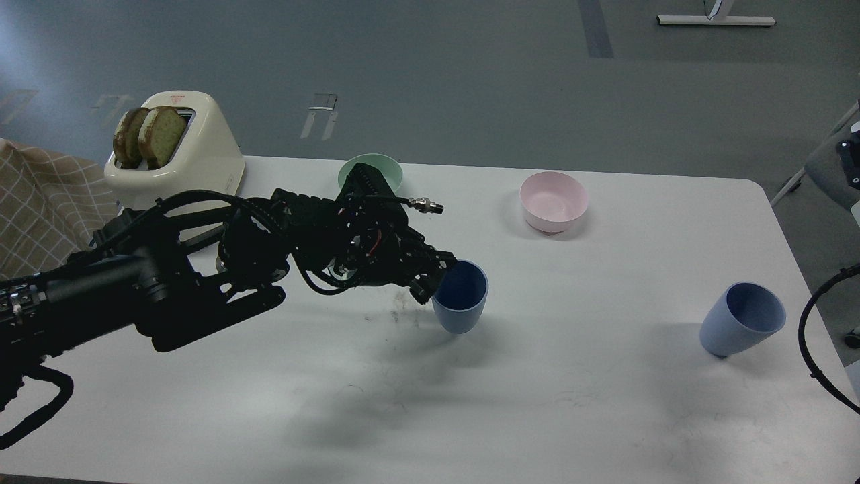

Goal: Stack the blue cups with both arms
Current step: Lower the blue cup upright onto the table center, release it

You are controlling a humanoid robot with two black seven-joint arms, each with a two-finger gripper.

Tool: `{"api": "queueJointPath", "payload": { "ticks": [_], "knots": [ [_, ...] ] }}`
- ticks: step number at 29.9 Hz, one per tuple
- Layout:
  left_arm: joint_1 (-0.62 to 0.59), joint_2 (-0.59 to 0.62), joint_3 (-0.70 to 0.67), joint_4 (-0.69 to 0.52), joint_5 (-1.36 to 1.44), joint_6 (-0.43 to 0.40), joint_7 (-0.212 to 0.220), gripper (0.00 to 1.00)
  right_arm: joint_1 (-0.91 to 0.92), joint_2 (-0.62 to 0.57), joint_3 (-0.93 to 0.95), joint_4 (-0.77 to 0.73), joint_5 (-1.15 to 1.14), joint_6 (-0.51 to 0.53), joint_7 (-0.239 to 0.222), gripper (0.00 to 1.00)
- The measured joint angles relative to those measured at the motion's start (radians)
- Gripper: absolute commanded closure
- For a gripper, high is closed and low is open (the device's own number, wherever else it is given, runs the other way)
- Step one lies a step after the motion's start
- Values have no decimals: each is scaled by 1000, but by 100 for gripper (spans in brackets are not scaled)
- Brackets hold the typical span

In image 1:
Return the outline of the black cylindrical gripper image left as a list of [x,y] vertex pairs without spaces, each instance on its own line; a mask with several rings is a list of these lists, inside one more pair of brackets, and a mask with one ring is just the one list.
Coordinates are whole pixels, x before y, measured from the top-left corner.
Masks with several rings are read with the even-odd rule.
[[346,248],[329,263],[329,275],[347,287],[406,287],[425,305],[457,262],[454,254],[436,250],[414,229],[375,227],[347,236]]

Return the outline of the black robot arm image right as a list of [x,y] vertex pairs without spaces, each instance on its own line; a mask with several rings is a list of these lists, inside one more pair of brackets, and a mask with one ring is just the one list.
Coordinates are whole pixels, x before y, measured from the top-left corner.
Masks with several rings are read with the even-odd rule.
[[[798,347],[809,377],[821,385],[841,404],[858,414],[858,389],[855,378],[847,370],[858,362],[858,348],[845,343],[849,333],[858,334],[858,264],[825,275],[804,276],[809,298],[798,319]],[[827,331],[841,370],[823,370],[816,352],[809,347],[809,327],[813,310],[817,310],[821,325]]]

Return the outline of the black robot arm image left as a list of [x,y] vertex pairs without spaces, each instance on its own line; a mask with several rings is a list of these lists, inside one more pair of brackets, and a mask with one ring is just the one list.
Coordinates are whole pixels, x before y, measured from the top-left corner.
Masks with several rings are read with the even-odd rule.
[[277,282],[292,268],[317,294],[395,284],[425,304],[458,260],[412,229],[407,206],[443,212],[425,197],[397,196],[367,163],[350,169],[332,200],[188,190],[121,212],[61,267],[3,281],[2,405],[26,378],[59,392],[3,433],[2,448],[73,395],[73,379],[45,366],[49,356],[129,325],[158,352],[176,350],[279,306],[286,292]]

